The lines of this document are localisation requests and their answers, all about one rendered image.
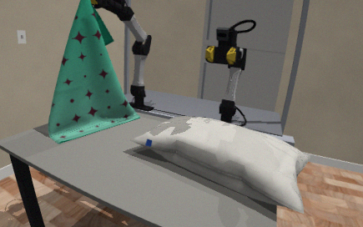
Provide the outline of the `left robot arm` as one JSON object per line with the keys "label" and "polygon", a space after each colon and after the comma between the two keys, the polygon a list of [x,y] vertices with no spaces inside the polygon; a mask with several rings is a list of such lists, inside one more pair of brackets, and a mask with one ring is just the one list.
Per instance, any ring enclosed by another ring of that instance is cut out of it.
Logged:
{"label": "left robot arm", "polygon": [[[216,29],[216,40],[221,40],[221,41],[218,41],[218,46],[224,45],[224,46],[236,47],[237,46],[237,43],[236,43],[237,33],[238,33],[238,31],[235,31],[235,28],[234,29],[232,28],[230,30],[229,30],[229,28],[217,28]],[[219,105],[219,113],[221,114],[220,120],[224,121],[226,123],[229,123],[229,124],[231,124],[232,116],[234,116],[235,112],[236,112],[235,93],[236,93],[237,83],[239,80],[238,77],[241,75],[242,70],[245,70],[246,52],[247,52],[247,48],[241,48],[241,50],[238,51],[238,57],[237,57],[238,62],[236,62],[236,65],[228,64],[229,83],[228,83],[228,87],[227,87],[225,96],[222,99],[221,104]],[[244,55],[243,55],[243,53],[244,53]]]}

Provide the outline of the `white pillow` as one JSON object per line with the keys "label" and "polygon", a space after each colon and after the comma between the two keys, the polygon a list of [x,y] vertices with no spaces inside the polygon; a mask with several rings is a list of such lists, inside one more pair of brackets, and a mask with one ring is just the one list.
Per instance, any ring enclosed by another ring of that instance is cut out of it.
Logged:
{"label": "white pillow", "polygon": [[276,137],[217,119],[178,116],[130,140],[250,198],[304,213],[297,177],[310,154]]}

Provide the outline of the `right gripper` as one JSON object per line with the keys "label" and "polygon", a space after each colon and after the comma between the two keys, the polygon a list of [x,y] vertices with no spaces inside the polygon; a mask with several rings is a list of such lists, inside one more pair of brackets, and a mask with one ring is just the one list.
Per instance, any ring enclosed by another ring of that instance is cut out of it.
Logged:
{"label": "right gripper", "polygon": [[91,3],[95,7],[95,9],[104,8],[104,9],[106,9],[108,11],[112,10],[113,6],[114,6],[114,1],[113,0],[91,0]]}

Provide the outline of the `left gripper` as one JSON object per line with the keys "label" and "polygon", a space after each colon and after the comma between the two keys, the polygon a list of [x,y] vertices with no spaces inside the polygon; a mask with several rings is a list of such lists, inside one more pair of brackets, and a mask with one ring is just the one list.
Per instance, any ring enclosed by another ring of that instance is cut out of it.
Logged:
{"label": "left gripper", "polygon": [[238,50],[237,47],[230,46],[208,46],[205,52],[205,59],[209,63],[236,65]]}

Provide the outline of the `green pillowcase with star pattern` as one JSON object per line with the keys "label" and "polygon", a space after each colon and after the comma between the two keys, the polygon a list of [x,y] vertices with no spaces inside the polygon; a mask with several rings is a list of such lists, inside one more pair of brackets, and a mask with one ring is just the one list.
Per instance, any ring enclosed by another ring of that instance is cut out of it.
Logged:
{"label": "green pillowcase with star pattern", "polygon": [[120,86],[106,45],[113,42],[90,0],[80,0],[73,20],[48,120],[61,144],[139,119]]}

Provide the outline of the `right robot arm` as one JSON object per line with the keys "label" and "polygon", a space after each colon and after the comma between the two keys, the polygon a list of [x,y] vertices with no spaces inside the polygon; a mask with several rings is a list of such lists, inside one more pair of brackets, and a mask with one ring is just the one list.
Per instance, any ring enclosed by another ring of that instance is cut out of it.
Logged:
{"label": "right robot arm", "polygon": [[[130,86],[130,93],[134,96],[134,103],[129,104],[132,108],[150,111],[154,107],[144,105],[144,98],[146,97],[144,91],[144,64],[146,56],[149,54],[152,37],[147,35],[139,26],[131,7],[125,7],[124,5],[124,0],[114,0],[113,9],[110,12],[115,13],[136,38],[132,47],[134,54],[134,80]],[[143,44],[144,41],[145,43]]]}

